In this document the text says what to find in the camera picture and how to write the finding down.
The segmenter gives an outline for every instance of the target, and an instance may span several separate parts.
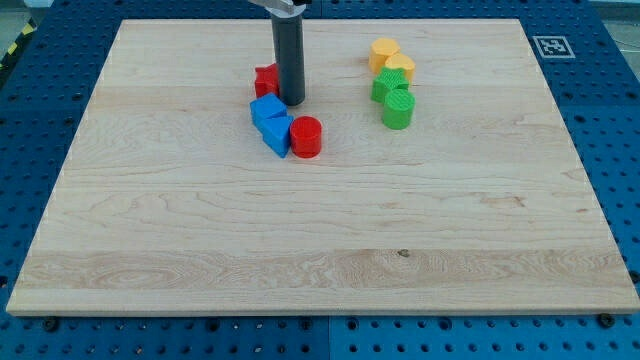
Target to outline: plastic block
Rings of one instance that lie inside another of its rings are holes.
[[[379,74],[387,59],[400,51],[400,45],[390,38],[379,38],[371,44],[369,50],[369,69]]]
[[[280,96],[278,65],[271,64],[265,67],[257,67],[254,85],[256,89],[256,98],[261,98],[268,93],[274,93],[276,96]]]
[[[409,81],[404,77],[404,70],[383,67],[380,75],[373,80],[371,100],[383,103],[387,93],[395,89],[409,89]]]
[[[287,115],[287,106],[274,94],[269,93],[249,104],[251,119],[260,132],[263,132],[263,123],[267,119]]]
[[[301,158],[312,158],[322,150],[322,123],[311,116],[301,116],[291,124],[291,151]]]
[[[278,156],[284,158],[291,145],[289,139],[289,127],[293,122],[293,116],[282,116],[265,120],[262,130],[264,141]]]
[[[411,123],[416,99],[409,91],[396,89],[390,91],[384,99],[382,122],[393,130],[402,130]]]
[[[390,69],[403,69],[404,77],[411,83],[413,81],[413,73],[416,70],[416,63],[405,54],[394,54],[385,61],[384,66]]]

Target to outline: blue perforated table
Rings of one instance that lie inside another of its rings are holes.
[[[309,18],[518,18],[632,276],[640,271],[640,84],[581,0],[316,1]],[[244,1],[58,0],[0,91],[6,304],[119,23],[266,18]],[[640,315],[17,319],[0,359],[640,357]]]

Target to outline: green block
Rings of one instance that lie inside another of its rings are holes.
[[[409,81],[404,77],[404,70],[383,66],[380,74],[373,80],[371,100],[383,103],[389,91],[395,89],[409,89]]]
[[[382,122],[393,130],[402,130],[409,126],[413,116],[416,98],[405,89],[389,91],[384,98]]]

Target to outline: red cylinder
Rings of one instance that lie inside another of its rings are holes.
[[[301,158],[312,158],[322,150],[322,123],[311,116],[301,116],[289,128],[291,151]]]

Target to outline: wooden cutting board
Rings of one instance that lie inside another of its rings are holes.
[[[314,159],[251,124],[266,21],[124,21],[7,310],[18,316],[634,312],[517,20],[305,21]],[[369,45],[417,64],[402,131]]]

